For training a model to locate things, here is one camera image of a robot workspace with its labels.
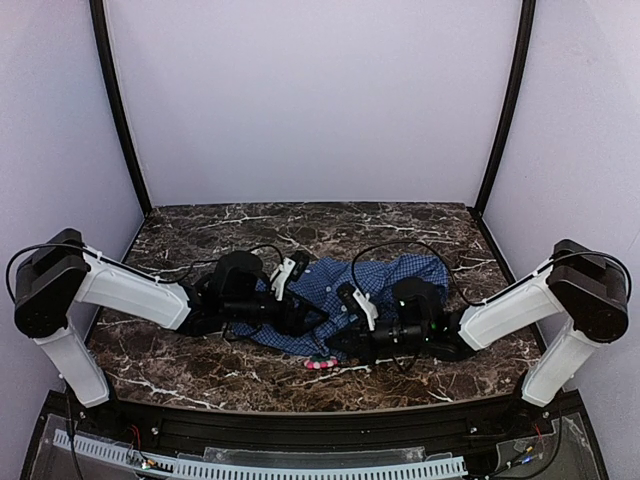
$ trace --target blue checkered shirt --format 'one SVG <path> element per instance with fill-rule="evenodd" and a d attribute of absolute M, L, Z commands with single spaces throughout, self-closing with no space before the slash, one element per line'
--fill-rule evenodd
<path fill-rule="evenodd" d="M 405 254 L 390 263 L 359 262 L 356 277 L 364 293 L 371 295 L 381 319 L 396 317 L 391 289 L 406 277 L 420 277 L 438 287 L 442 303 L 447 299 L 448 277 L 444 264 L 434 256 Z M 345 282 L 353 284 L 351 263 L 339 262 L 332 258 L 322 258 L 309 266 L 297 282 L 289 284 L 289 290 L 329 314 L 329 319 L 301 337 L 291 337 L 278 333 L 273 326 L 263 325 L 259 330 L 237 323 L 233 332 L 251 336 L 255 342 L 277 348 L 292 355 L 329 355 L 343 357 L 342 352 L 331 351 L 325 340 L 357 320 L 355 315 L 344 311 L 336 294 L 337 288 Z"/>

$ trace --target light purple wall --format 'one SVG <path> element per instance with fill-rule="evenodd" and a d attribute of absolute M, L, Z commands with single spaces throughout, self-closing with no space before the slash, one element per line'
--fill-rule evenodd
<path fill-rule="evenodd" d="M 538 2 L 518 108 L 486 220 L 518 276 L 569 237 L 640 284 L 640 3 Z M 611 478 L 637 479 L 640 295 L 631 326 L 576 376 Z M 547 338 L 555 332 L 545 324 Z"/>
<path fill-rule="evenodd" d="M 89 3 L 0 0 L 0 266 L 64 227 L 120 257 L 142 221 L 100 73 Z M 75 318 L 86 331 L 92 311 Z M 19 476 L 49 360 L 0 293 L 0 478 Z"/>
<path fill-rule="evenodd" d="M 513 0 L 109 0 L 154 204 L 473 203 Z"/>

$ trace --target black cable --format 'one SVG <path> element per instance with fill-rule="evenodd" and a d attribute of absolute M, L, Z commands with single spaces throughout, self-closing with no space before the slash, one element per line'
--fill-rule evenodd
<path fill-rule="evenodd" d="M 262 331 L 262 325 L 258 325 L 257 327 L 254 327 L 253 332 L 248 333 L 247 335 L 234 333 L 236 338 L 227 338 L 227 331 L 229 330 L 229 325 L 231 325 L 231 323 L 232 322 L 225 323 L 224 329 L 222 330 L 222 339 L 226 340 L 229 343 L 237 342 L 240 340 L 251 340 L 253 337 L 255 337 L 258 333 Z"/>
<path fill-rule="evenodd" d="M 15 295 L 13 293 L 13 290 L 11 289 L 10 276 L 11 276 L 11 267 L 13 266 L 15 261 L 19 257 L 21 257 L 22 255 L 24 255 L 27 252 L 31 252 L 33 250 L 39 250 L 41 248 L 51 248 L 51 247 L 64 247 L 64 248 L 68 248 L 68 249 L 71 249 L 71 250 L 80 251 L 82 253 L 86 253 L 90 257 L 93 257 L 93 258 L 96 258 L 96 259 L 99 258 L 99 260 L 101 262 L 107 263 L 109 265 L 114 265 L 114 266 L 122 268 L 123 270 L 126 270 L 127 272 L 132 273 L 134 275 L 138 275 L 138 276 L 140 276 L 142 278 L 145 278 L 147 280 L 150 280 L 152 282 L 157 282 L 157 283 L 161 283 L 161 284 L 165 284 L 165 285 L 166 284 L 177 283 L 177 282 L 183 280 L 184 278 L 186 278 L 185 275 L 183 275 L 180 278 L 175 279 L 175 280 L 173 280 L 173 279 L 167 280 L 167 279 L 157 278 L 157 277 L 154 277 L 152 275 L 149 275 L 149 274 L 146 274 L 144 272 L 141 272 L 140 270 L 137 270 L 137 269 L 135 269 L 133 267 L 130 267 L 129 265 L 126 265 L 126 264 L 124 264 L 122 262 L 118 262 L 116 260 L 112 260 L 112 259 L 110 259 L 108 257 L 99 256 L 96 252 L 93 252 L 92 250 L 89 250 L 87 247 L 80 247 L 78 245 L 70 245 L 70 244 L 67 244 L 67 243 L 39 243 L 37 245 L 31 245 L 29 247 L 25 247 L 25 248 L 23 248 L 21 250 L 18 250 L 11 257 L 11 259 L 9 260 L 9 263 L 7 263 L 7 268 L 5 269 L 4 280 L 5 280 L 5 286 L 7 288 L 7 293 L 9 294 L 9 297 L 11 298 L 11 301 L 13 303 L 15 303 L 16 298 L 15 298 Z M 193 266 L 195 264 L 198 264 L 198 263 L 213 263 L 214 261 L 217 261 L 217 260 L 196 260 L 192 264 L 192 266 L 190 267 L 190 270 L 187 272 L 187 275 L 189 273 L 191 273 L 191 270 L 193 270 Z"/>
<path fill-rule="evenodd" d="M 516 455 L 514 458 L 512 458 L 511 460 L 509 460 L 505 465 L 503 465 L 500 468 L 497 468 L 495 471 L 487 474 L 487 475 L 474 475 L 474 476 L 469 476 L 466 477 L 468 480 L 487 480 L 487 479 L 491 479 L 491 478 L 495 478 L 497 480 L 530 480 L 532 478 L 537 477 L 538 475 L 541 475 L 542 473 L 544 473 L 555 461 L 555 459 L 558 457 L 558 453 L 560 452 L 560 446 L 562 444 L 562 410 L 560 408 L 558 408 L 558 439 L 556 440 L 556 445 L 554 447 L 553 450 L 553 454 L 551 455 L 551 458 L 549 459 L 549 461 L 547 463 L 544 464 L 544 466 L 542 468 L 540 468 L 539 470 L 536 470 L 533 473 L 530 473 L 529 475 L 526 475 L 524 477 L 503 477 L 503 476 L 498 476 L 504 472 L 506 472 L 507 470 L 511 470 L 512 468 L 518 467 L 520 465 L 526 465 L 525 463 L 522 463 L 522 459 L 527 455 L 527 452 L 522 452 L 519 453 L 518 455 Z"/>
<path fill-rule="evenodd" d="M 151 280 L 153 282 L 157 282 L 163 285 L 168 285 L 168 284 L 173 284 L 173 283 L 180 283 L 183 280 L 185 280 L 189 275 L 191 275 L 191 272 L 193 272 L 193 269 L 196 265 L 198 264 L 210 264 L 210 263 L 215 263 L 218 261 L 218 259 L 206 259 L 206 260 L 195 260 L 193 262 L 191 262 L 191 264 L 189 265 L 189 268 L 187 269 L 187 272 L 183 275 L 181 275 L 178 278 L 175 279 L 164 279 L 164 278 L 159 278 L 159 277 L 155 277 L 153 275 L 150 275 L 148 273 L 142 272 L 136 268 L 130 267 L 129 265 L 126 265 L 122 262 L 118 262 L 116 260 L 112 260 L 108 257 L 103 257 L 100 256 L 98 257 L 98 254 L 96 252 L 93 252 L 92 250 L 89 250 L 87 247 L 81 247 L 79 245 L 73 245 L 73 244 L 67 244 L 67 243 L 39 243 L 37 245 L 31 245 L 29 247 L 25 247 L 19 251 L 17 251 L 9 260 L 9 262 L 7 263 L 7 268 L 5 269 L 5 286 L 7 288 L 7 293 L 9 294 L 9 297 L 11 298 L 11 301 L 13 303 L 15 303 L 16 298 L 15 295 L 13 293 L 13 290 L 11 288 L 11 281 L 10 281 L 10 276 L 11 276 L 11 267 L 13 266 L 13 264 L 15 263 L 15 261 L 21 257 L 22 255 L 24 255 L 27 252 L 31 252 L 33 250 L 39 250 L 41 248 L 51 248 L 51 247 L 64 247 L 64 248 L 69 248 L 72 250 L 77 250 L 80 251 L 82 253 L 86 253 L 87 255 L 93 257 L 93 258 L 100 258 L 100 261 L 107 263 L 109 265 L 114 265 L 116 267 L 122 268 L 123 270 L 129 272 L 129 273 L 133 273 L 134 275 L 138 275 L 139 277 L 142 277 L 146 280 Z M 280 263 L 284 262 L 284 256 L 282 255 L 282 252 L 280 251 L 280 249 L 278 247 L 276 247 L 275 245 L 272 244 L 262 244 L 262 245 L 258 245 L 257 247 L 253 247 L 251 250 L 249 250 L 250 252 L 253 252 L 255 250 L 258 250 L 260 248 L 272 248 L 274 249 L 277 253 L 278 256 L 280 258 Z"/>
<path fill-rule="evenodd" d="M 474 303 L 465 296 L 464 292 L 462 291 L 462 288 L 460 288 L 460 286 L 458 285 L 458 282 L 456 281 L 456 278 L 453 275 L 453 272 L 451 271 L 449 264 L 442 258 L 442 255 L 440 255 L 434 248 L 430 247 L 426 243 L 413 241 L 413 240 L 396 240 L 393 242 L 379 243 L 377 245 L 372 245 L 371 247 L 367 247 L 364 250 L 361 250 L 360 252 L 358 252 L 358 254 L 356 254 L 355 257 L 353 257 L 353 260 L 351 261 L 351 277 L 353 278 L 353 283 L 355 284 L 356 288 L 360 290 L 363 294 L 365 293 L 365 291 L 362 289 L 362 286 L 360 285 L 360 283 L 358 282 L 358 279 L 356 278 L 356 262 L 362 255 L 369 253 L 372 250 L 376 250 L 381 247 L 388 247 L 390 245 L 420 245 L 421 247 L 426 248 L 443 263 L 443 265 L 447 269 L 447 273 L 451 277 L 451 282 L 453 283 L 453 286 L 458 291 L 458 294 L 460 295 L 464 303 L 472 307 L 480 307 L 484 305 L 483 303 L 479 303 L 479 302 Z"/>
<path fill-rule="evenodd" d="M 526 277 L 521 278 L 517 282 L 509 285 L 507 288 L 505 288 L 504 290 L 498 292 L 496 295 L 494 295 L 492 297 L 489 297 L 488 299 L 483 300 L 481 302 L 473 302 L 473 301 L 469 300 L 466 297 L 466 295 L 462 291 L 462 288 L 460 288 L 460 285 L 456 281 L 456 278 L 455 278 L 455 276 L 453 274 L 453 271 L 449 267 L 449 264 L 444 260 L 442 255 L 440 255 L 440 253 L 438 253 L 433 247 L 427 245 L 426 243 L 413 241 L 413 240 L 396 240 L 396 241 L 392 241 L 392 242 L 379 243 L 377 245 L 372 245 L 370 247 L 365 248 L 364 250 L 361 250 L 360 252 L 358 252 L 358 254 L 356 254 L 355 257 L 353 257 L 353 260 L 351 261 L 351 277 L 353 278 L 353 283 L 355 284 L 356 288 L 358 288 L 358 290 L 360 290 L 363 294 L 366 293 L 366 292 L 362 289 L 360 283 L 358 282 L 358 279 L 356 278 L 356 268 L 355 268 L 356 262 L 358 261 L 358 259 L 362 255 L 364 255 L 366 253 L 369 253 L 370 251 L 375 250 L 377 248 L 386 247 L 386 246 L 390 246 L 390 245 L 419 245 L 419 246 L 421 246 L 423 248 L 426 248 L 428 251 L 430 251 L 433 255 L 435 255 L 444 264 L 444 266 L 445 266 L 445 268 L 447 270 L 447 273 L 451 277 L 451 283 L 453 283 L 453 286 L 455 287 L 456 291 L 460 295 L 460 298 L 462 298 L 462 301 L 464 303 L 466 303 L 467 305 L 469 305 L 470 307 L 482 307 L 482 306 L 485 306 L 485 305 L 487 305 L 489 303 L 492 303 L 492 302 L 498 300 L 499 298 L 502 298 L 507 293 L 515 290 L 517 287 L 519 287 L 523 283 L 528 282 L 529 280 L 531 280 L 535 276 L 541 274 L 542 272 L 546 271 L 547 269 L 551 268 L 552 266 L 556 265 L 559 262 L 568 260 L 570 258 L 588 257 L 588 256 L 605 258 L 607 260 L 610 260 L 610 261 L 614 262 L 618 267 L 620 267 L 620 270 L 622 271 L 622 273 L 624 274 L 624 276 L 626 278 L 627 302 L 631 299 L 631 293 L 632 293 L 632 289 L 633 289 L 633 279 L 631 277 L 631 272 L 629 272 L 629 269 L 627 268 L 627 266 L 624 263 L 622 263 L 621 260 L 617 259 L 613 255 L 610 255 L 608 253 L 586 251 L 586 252 L 572 252 L 572 253 L 568 253 L 566 255 L 562 255 L 560 257 L 557 257 L 557 258 L 552 258 L 546 264 L 544 264 L 543 266 L 538 268 L 535 272 L 530 273 Z"/>
<path fill-rule="evenodd" d="M 562 411 L 558 409 L 558 440 L 556 441 L 556 446 L 553 450 L 553 455 L 551 455 L 551 458 L 549 459 L 549 461 L 545 463 L 544 466 L 539 470 L 537 470 L 536 472 L 530 473 L 529 475 L 526 475 L 524 477 L 497 477 L 497 478 L 499 478 L 500 480 L 530 480 L 531 478 L 537 477 L 538 475 L 545 472 L 551 466 L 551 464 L 553 464 L 553 462 L 558 456 L 558 453 L 560 453 L 561 444 L 562 444 Z"/>
<path fill-rule="evenodd" d="M 280 263 L 284 263 L 284 255 L 282 255 L 282 251 L 280 251 L 280 249 L 278 247 L 276 247 L 275 245 L 272 245 L 271 243 L 263 243 L 262 245 L 258 245 L 257 247 L 253 247 L 251 250 L 248 250 L 248 252 L 253 253 L 256 250 L 260 250 L 261 248 L 272 248 L 273 250 L 275 250 L 278 253 L 278 257 L 280 257 Z"/>
<path fill-rule="evenodd" d="M 76 446 L 75 446 L 75 438 L 76 438 L 76 429 L 73 425 L 73 415 L 71 413 L 71 387 L 67 385 L 67 435 L 69 436 L 70 448 L 71 448 L 71 459 L 73 460 L 73 467 L 76 471 L 76 476 L 79 480 L 84 480 L 82 476 L 82 471 L 80 470 L 80 464 L 78 463 L 78 455 L 76 455 Z"/>

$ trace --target dark marble surface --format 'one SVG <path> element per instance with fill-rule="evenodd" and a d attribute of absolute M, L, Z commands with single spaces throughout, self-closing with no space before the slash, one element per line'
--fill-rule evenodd
<path fill-rule="evenodd" d="M 163 277 L 180 275 L 195 259 L 269 242 L 285 254 L 351 260 L 362 248 L 412 239 L 439 250 L 467 297 L 480 299 L 506 285 L 482 235 L 461 204 L 306 203 L 179 206 L 155 209 L 127 263 Z M 419 247 L 402 251 L 420 252 Z M 275 254 L 258 252 L 265 270 Z M 388 247 L 363 260 L 391 260 Z M 194 281 L 212 267 L 199 267 Z M 447 309 L 462 306 L 451 289 Z M 346 411 L 471 400 L 508 393 L 539 358 L 529 329 L 495 342 L 474 358 L 418 360 L 406 375 L 391 362 L 343 364 L 308 371 L 300 357 L 221 336 L 189 338 L 155 324 L 105 310 L 90 348 L 120 398 L 157 405 L 237 411 Z"/>

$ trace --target red wire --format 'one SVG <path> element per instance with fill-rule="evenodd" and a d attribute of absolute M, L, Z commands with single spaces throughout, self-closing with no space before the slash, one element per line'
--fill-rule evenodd
<path fill-rule="evenodd" d="M 133 432 L 133 434 L 135 435 L 136 439 L 138 440 L 138 450 L 140 450 L 140 430 L 138 430 L 138 427 L 136 427 L 135 425 L 131 425 L 129 427 L 131 429 L 131 431 Z"/>
<path fill-rule="evenodd" d="M 536 427 L 536 432 L 538 432 L 538 441 L 542 441 L 542 432 L 540 432 L 540 427 L 538 427 L 538 424 L 534 424 L 534 426 Z"/>

